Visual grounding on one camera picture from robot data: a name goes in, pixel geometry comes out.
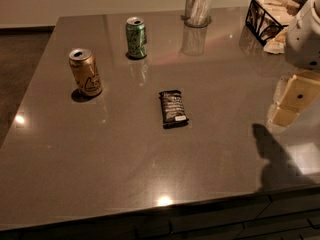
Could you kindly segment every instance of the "brown can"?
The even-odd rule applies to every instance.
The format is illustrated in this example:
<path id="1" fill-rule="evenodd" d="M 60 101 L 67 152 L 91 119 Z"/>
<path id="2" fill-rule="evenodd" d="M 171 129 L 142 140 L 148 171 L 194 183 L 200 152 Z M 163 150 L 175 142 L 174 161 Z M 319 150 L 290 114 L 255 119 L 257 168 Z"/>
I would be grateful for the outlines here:
<path id="1" fill-rule="evenodd" d="M 69 64 L 82 95 L 92 97 L 102 92 L 96 60 L 90 50 L 83 48 L 72 50 L 69 54 Z"/>

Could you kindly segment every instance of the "black packet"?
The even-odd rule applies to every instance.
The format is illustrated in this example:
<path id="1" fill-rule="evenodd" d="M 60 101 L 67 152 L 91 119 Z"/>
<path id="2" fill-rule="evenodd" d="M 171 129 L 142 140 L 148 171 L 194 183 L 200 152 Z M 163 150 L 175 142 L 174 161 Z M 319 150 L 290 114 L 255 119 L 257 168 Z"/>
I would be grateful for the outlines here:
<path id="1" fill-rule="evenodd" d="M 188 125 L 189 119 L 184 112 L 182 95 L 179 90 L 160 92 L 163 128 L 170 129 Z"/>

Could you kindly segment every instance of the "gray tabletop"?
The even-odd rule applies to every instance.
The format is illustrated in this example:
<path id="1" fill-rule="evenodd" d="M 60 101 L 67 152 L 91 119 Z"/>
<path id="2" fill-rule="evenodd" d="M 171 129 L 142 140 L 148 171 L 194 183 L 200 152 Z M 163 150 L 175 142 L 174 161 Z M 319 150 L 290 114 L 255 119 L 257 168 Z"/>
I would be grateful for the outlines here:
<path id="1" fill-rule="evenodd" d="M 268 125 L 283 55 L 263 52 L 247 8 L 62 17 L 0 150 L 0 229 L 320 182 L 320 101 Z M 144 18 L 148 56 L 126 57 L 127 18 Z M 83 102 L 68 54 L 88 48 L 103 84 Z M 159 92 L 178 89 L 189 125 L 165 130 Z"/>

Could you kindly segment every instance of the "can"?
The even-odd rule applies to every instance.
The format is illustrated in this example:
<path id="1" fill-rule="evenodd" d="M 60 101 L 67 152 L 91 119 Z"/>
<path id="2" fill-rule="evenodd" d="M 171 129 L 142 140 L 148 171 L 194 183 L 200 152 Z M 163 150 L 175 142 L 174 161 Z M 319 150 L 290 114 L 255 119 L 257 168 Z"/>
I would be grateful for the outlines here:
<path id="1" fill-rule="evenodd" d="M 89 49 L 72 50 L 69 54 L 69 64 L 82 95 L 92 97 L 102 92 L 96 60 Z"/>
<path id="2" fill-rule="evenodd" d="M 126 36 L 128 55 L 134 59 L 147 56 L 147 34 L 144 20 L 140 17 L 131 17 L 127 20 Z"/>

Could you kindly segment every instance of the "can top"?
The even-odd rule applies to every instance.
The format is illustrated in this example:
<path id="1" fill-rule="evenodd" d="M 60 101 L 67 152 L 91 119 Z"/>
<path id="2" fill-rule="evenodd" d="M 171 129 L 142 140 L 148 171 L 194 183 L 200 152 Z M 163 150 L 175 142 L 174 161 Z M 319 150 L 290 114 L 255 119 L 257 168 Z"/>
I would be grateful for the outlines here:
<path id="1" fill-rule="evenodd" d="M 139 26 L 144 23 L 144 20 L 140 17 L 131 17 L 127 19 L 127 23 L 133 26 Z"/>
<path id="2" fill-rule="evenodd" d="M 70 52 L 69 58 L 76 61 L 86 60 L 91 56 L 89 49 L 77 48 Z"/>

